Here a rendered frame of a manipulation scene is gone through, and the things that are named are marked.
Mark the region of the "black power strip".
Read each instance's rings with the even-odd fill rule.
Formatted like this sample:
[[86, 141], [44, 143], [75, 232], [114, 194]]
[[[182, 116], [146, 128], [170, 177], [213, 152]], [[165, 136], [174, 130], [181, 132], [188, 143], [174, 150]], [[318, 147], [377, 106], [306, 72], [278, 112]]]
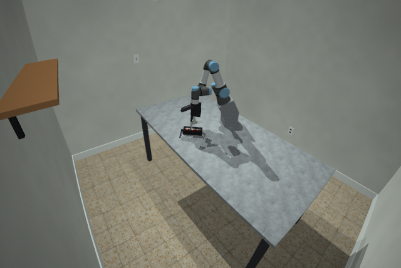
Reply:
[[191, 127], [184, 126], [184, 129], [181, 129], [184, 135], [199, 135], [202, 136], [202, 128], [201, 127]]

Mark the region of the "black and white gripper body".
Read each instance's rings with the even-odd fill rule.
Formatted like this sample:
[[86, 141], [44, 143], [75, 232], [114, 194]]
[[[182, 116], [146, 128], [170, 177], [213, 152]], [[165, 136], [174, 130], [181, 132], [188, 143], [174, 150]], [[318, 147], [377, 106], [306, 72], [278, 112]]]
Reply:
[[191, 109], [190, 115], [191, 113], [193, 114], [193, 116], [196, 117], [201, 117], [201, 103], [199, 102], [199, 104], [192, 104], [190, 103], [194, 108]]

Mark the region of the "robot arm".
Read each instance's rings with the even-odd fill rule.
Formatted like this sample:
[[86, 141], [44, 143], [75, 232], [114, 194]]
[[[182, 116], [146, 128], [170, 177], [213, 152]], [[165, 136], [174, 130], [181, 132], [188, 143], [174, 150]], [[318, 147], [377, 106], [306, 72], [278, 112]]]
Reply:
[[[214, 79], [214, 82], [211, 84], [211, 88], [216, 94], [218, 100], [217, 103], [218, 105], [225, 105], [230, 101], [230, 91], [221, 78], [221, 74], [219, 72], [219, 64], [212, 60], [207, 60], [205, 62], [202, 77], [198, 86], [193, 86], [191, 89], [191, 103], [195, 105], [199, 104], [199, 96], [207, 96], [212, 94], [211, 88], [205, 87], [207, 84], [209, 72]], [[181, 112], [190, 110], [192, 108], [194, 108], [192, 105], [187, 105], [181, 108]]]

